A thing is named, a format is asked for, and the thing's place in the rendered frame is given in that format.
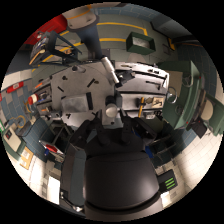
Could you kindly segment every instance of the trash can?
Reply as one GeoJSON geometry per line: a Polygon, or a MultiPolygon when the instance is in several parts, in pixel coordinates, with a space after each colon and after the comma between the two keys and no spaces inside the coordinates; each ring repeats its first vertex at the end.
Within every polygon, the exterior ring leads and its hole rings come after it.
{"type": "Polygon", "coordinates": [[[131,32],[126,40],[127,52],[148,55],[155,52],[155,42],[152,37],[131,32]]]}

